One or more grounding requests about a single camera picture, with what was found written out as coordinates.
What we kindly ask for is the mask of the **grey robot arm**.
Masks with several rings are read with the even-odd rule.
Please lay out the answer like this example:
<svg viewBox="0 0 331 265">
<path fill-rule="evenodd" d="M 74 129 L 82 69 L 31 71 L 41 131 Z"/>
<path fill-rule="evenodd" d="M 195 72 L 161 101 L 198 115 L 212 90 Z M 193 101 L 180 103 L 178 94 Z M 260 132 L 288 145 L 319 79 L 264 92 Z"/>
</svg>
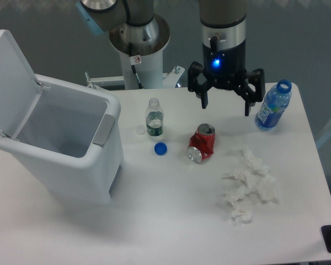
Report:
<svg viewBox="0 0 331 265">
<path fill-rule="evenodd" d="M 96 34 L 109 33 L 112 45 L 128 56 L 153 55 L 170 38 L 167 22 L 153 1 L 78 1 L 81 16 Z M 210 88 L 234 91 L 245 115 L 265 94 L 264 70 L 245 69 L 246 1 L 199 1 L 203 63 L 188 68 L 188 90 L 208 104 Z"/>
</svg>

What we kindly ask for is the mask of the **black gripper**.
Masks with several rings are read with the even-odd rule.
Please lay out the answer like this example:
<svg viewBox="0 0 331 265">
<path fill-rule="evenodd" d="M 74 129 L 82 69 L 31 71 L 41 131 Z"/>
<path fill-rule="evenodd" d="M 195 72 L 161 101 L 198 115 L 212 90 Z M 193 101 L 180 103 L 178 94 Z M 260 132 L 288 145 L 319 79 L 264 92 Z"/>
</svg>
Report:
<svg viewBox="0 0 331 265">
<path fill-rule="evenodd" d="M 215 87 L 235 91 L 245 101 L 244 115 L 248 116 L 256 102 L 265 95 L 265 72 L 257 68 L 245 70 L 245 41 L 229 49 L 220 49 L 220 39 L 213 35 L 209 45 L 203 44 L 204 66 L 193 61 L 188 68 L 188 91 L 201 100 L 202 109 L 208 105 L 207 91 Z M 206 81 L 200 83 L 203 74 Z"/>
</svg>

